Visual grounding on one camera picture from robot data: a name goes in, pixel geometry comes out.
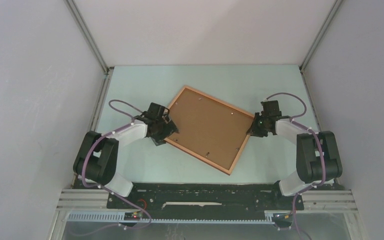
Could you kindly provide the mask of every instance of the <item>wooden tray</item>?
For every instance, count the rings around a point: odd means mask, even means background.
[[[167,143],[230,175],[250,137],[254,114],[189,86],[168,108],[179,133]]]

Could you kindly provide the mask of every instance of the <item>metal beam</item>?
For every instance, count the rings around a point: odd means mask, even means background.
[[[65,0],[65,3],[67,4],[68,9],[70,10],[75,22],[77,23],[81,33],[83,34],[87,44],[89,45],[90,49],[92,50],[93,54],[95,55],[96,59],[98,60],[103,72],[106,74],[108,72],[108,66],[105,63],[104,58],[102,57],[97,44],[95,43],[94,38],[92,37],[91,32],[89,31],[88,26],[85,23],[85,20],[83,19],[82,15],[80,14],[79,8],[77,7],[74,0]]]
[[[329,14],[327,15],[326,19],[323,22],[323,25],[321,25],[321,28],[318,31],[317,36],[314,39],[314,42],[312,43],[310,49],[308,50],[307,55],[305,56],[301,66],[299,67],[301,69],[301,72],[303,72],[306,69],[307,65],[309,64],[314,52],[316,51],[317,47],[319,46],[320,42],[325,36],[329,26],[332,23],[332,20],[334,19],[335,15],[337,14],[343,2],[344,0],[336,0],[335,3],[333,4],[332,8],[329,11]]]

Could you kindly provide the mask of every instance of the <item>white table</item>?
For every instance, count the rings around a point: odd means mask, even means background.
[[[189,85],[250,113],[260,112],[260,102],[277,92],[293,93],[307,104],[298,122],[317,128],[297,65],[118,66],[112,74],[97,131],[106,133],[130,119],[108,106],[111,99],[148,109],[151,102],[167,106],[182,86]],[[283,115],[303,111],[290,96],[277,96]],[[134,116],[133,109],[117,104]],[[119,149],[117,171],[132,182],[143,183],[274,183],[295,171],[296,147],[279,136],[250,137],[229,176],[183,151],[145,138]]]

